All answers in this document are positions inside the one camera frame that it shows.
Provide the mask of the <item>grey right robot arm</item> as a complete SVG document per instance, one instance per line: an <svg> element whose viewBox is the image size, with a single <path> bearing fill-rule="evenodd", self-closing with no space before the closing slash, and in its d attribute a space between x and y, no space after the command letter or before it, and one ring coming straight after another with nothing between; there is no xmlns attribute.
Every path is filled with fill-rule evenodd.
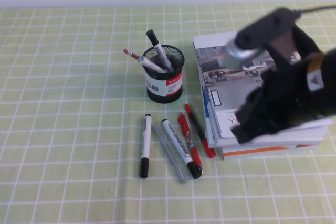
<svg viewBox="0 0 336 224"><path fill-rule="evenodd" d="M323 53L298 26L266 31L245 28L236 44L264 49L275 66L261 75L236 111L231 129L240 143L335 115L335 50Z"/></svg>

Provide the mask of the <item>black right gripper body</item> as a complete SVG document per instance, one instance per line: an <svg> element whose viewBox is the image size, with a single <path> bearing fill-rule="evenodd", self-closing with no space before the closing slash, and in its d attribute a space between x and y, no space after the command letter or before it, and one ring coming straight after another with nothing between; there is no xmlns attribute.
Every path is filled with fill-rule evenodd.
<svg viewBox="0 0 336 224"><path fill-rule="evenodd" d="M266 46L281 61L240 108L267 111L281 131L335 115L335 49L322 52L298 26Z"/></svg>

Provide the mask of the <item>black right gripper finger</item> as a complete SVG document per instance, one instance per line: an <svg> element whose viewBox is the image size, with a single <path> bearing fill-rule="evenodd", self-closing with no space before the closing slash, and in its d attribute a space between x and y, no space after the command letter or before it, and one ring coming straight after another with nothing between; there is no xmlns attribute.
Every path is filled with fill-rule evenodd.
<svg viewBox="0 0 336 224"><path fill-rule="evenodd" d="M253 139L281 131L282 125L277 124L265 110L240 108L235 112L239 122L230 130L239 144L251 142Z"/></svg>

